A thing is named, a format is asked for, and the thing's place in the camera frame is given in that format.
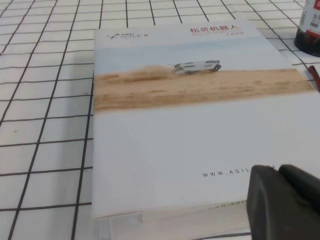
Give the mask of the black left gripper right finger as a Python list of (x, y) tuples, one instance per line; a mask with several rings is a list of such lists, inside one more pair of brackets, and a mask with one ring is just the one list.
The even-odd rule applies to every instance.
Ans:
[(320, 239), (320, 179), (293, 165), (282, 165), (279, 173), (302, 199), (308, 203), (309, 212), (316, 217), (315, 236), (307, 233), (311, 240)]

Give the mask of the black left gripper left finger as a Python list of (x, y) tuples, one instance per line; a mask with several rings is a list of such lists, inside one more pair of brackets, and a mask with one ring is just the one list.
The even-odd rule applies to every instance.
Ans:
[(253, 240), (295, 238), (295, 199), (288, 183), (274, 168), (251, 168), (246, 211)]

